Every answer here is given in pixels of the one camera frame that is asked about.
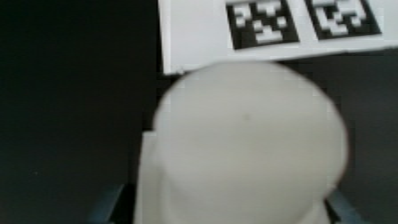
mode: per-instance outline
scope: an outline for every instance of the dark surface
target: dark surface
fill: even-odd
[[[135,180],[141,132],[173,80],[157,71],[157,1],[0,3],[0,223],[84,223]],[[285,62],[342,109],[342,184],[373,223],[398,215],[398,51]]]
[[[132,224],[134,223],[134,213],[135,210],[135,189],[137,186],[134,184],[125,185],[119,200],[114,208],[114,213],[111,216],[111,223],[116,224]]]

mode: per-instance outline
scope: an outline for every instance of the white oval object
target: white oval object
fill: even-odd
[[[164,224],[327,223],[347,132],[315,84],[270,63],[222,63],[166,94],[155,116]]]

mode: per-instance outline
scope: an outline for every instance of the qr-like code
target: qr-like code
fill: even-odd
[[[235,49],[299,42],[286,0],[262,0],[228,5]]]
[[[366,0],[306,0],[318,39],[381,34]]]

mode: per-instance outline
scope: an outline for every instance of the white card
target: white card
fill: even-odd
[[[397,0],[158,0],[164,73],[398,46]]]

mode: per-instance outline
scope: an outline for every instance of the black background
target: black background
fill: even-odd
[[[157,1],[0,2],[0,223],[84,223],[135,180],[158,72]],[[398,51],[283,62],[318,83],[352,133],[342,189],[368,221],[398,216]]]

